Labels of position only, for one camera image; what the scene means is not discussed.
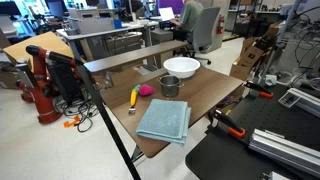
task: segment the folded cloth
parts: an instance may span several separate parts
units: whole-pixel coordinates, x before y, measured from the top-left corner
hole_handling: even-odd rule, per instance
[[[138,135],[184,144],[188,133],[191,108],[187,102],[154,99],[136,130]]]

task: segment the laptop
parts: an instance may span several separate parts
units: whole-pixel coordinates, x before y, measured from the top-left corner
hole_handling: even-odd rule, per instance
[[[174,18],[173,10],[171,7],[159,8],[162,21],[168,21]]]

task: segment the pink ball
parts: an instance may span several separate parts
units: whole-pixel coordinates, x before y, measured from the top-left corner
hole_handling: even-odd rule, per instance
[[[139,94],[141,96],[150,96],[151,94],[153,94],[154,92],[154,88],[148,85],[142,85],[139,89]]]

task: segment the black pole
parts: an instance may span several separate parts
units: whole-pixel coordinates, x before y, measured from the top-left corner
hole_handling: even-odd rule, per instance
[[[116,128],[114,127],[114,125],[110,119],[110,116],[108,115],[108,112],[106,111],[105,107],[103,106],[103,103],[102,103],[103,99],[101,98],[100,93],[92,84],[91,78],[88,74],[89,72],[87,72],[87,68],[84,65],[79,65],[78,70],[79,70],[79,74],[84,82],[86,90],[90,93],[92,101],[97,106],[97,108],[100,112],[100,115],[101,115],[104,123],[106,124],[114,142],[116,143],[116,145],[122,155],[123,160],[127,164],[128,169],[129,169],[133,179],[141,180],[136,167],[134,166],[133,162],[131,161],[129,154],[128,154],[126,148],[124,147],[123,142],[122,142]]]

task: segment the person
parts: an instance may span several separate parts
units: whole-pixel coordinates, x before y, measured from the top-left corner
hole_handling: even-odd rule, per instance
[[[129,0],[123,0],[124,6],[126,8],[127,13],[131,13],[130,11],[130,3]],[[136,14],[136,18],[144,17],[144,6],[140,0],[131,0],[132,12]]]
[[[192,33],[200,18],[203,6],[198,0],[182,0],[182,2],[184,5],[180,18],[171,19],[170,22],[188,32],[186,38],[189,42],[192,42]]]

